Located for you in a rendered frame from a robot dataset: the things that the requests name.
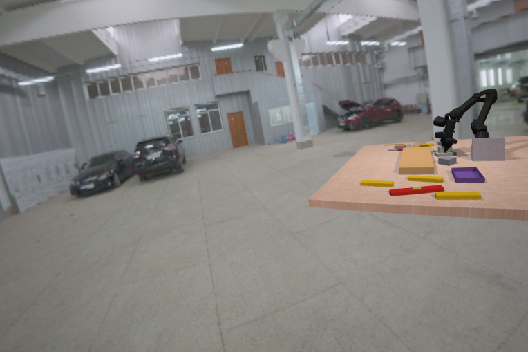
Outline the tan rectangular panel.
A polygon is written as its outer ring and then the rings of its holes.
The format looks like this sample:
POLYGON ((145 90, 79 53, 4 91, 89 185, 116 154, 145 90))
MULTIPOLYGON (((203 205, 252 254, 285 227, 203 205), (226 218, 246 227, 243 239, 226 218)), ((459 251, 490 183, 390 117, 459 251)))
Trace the tan rectangular panel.
POLYGON ((435 168, 429 146, 407 147, 402 150, 399 174, 434 174, 435 168))

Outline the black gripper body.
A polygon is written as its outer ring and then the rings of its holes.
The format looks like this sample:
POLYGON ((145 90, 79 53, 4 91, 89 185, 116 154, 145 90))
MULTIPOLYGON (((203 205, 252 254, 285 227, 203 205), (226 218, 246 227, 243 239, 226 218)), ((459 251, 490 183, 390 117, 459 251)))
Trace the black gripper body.
MULTIPOLYGON (((450 142, 450 143, 454 143, 456 144, 457 143, 457 140, 456 139, 453 139, 453 132, 454 132, 454 129, 448 129, 448 128, 445 128, 444 129, 444 132, 446 130, 446 138, 443 138, 443 137, 440 137, 441 140, 444 140, 445 142, 450 142)), ((455 132, 454 132, 455 133, 455 132)))

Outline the red flat bar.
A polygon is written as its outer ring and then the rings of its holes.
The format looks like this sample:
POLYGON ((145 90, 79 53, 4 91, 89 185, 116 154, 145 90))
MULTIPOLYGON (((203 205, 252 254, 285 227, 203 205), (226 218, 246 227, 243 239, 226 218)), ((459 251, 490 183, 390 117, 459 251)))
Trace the red flat bar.
POLYGON ((434 186, 411 186, 411 188, 401 188, 401 189, 390 189, 389 194, 391 196, 400 196, 400 195, 412 195, 412 194, 427 194, 429 192, 443 192, 444 187, 442 185, 434 186))

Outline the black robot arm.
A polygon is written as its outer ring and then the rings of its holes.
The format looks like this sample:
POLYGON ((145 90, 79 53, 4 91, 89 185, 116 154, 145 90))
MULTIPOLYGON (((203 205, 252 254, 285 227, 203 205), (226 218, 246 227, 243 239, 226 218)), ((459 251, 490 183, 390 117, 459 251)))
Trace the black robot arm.
MULTIPOLYGON (((484 122, 487 119, 491 105, 493 105, 497 100, 497 96, 498 94, 495 89, 487 89, 479 93, 474 93, 473 96, 470 97, 470 99, 468 99, 463 105, 453 109, 451 112, 447 113, 445 117, 438 116, 437 118, 434 118, 433 125, 438 127, 445 126, 445 128, 454 129, 456 122, 460 122, 460 118, 462 118, 464 113, 468 111, 469 108, 471 108, 476 102, 484 102, 483 108, 481 109, 478 118, 476 120, 473 119, 473 122, 471 123, 471 130, 473 130, 475 138, 490 138, 489 132, 487 132, 487 126, 484 125, 484 122), (485 98, 480 98, 483 95, 485 95, 485 98)), ((435 132, 435 137, 446 138, 446 133, 446 130, 445 132, 435 132)))

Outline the purple rectangular tray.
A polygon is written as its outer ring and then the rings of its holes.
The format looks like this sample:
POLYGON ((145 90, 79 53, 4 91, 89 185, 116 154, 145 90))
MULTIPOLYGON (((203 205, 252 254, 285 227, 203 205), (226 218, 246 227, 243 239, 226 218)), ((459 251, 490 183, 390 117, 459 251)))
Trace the purple rectangular tray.
POLYGON ((456 183, 485 183, 485 177, 476 167, 451 168, 456 183))

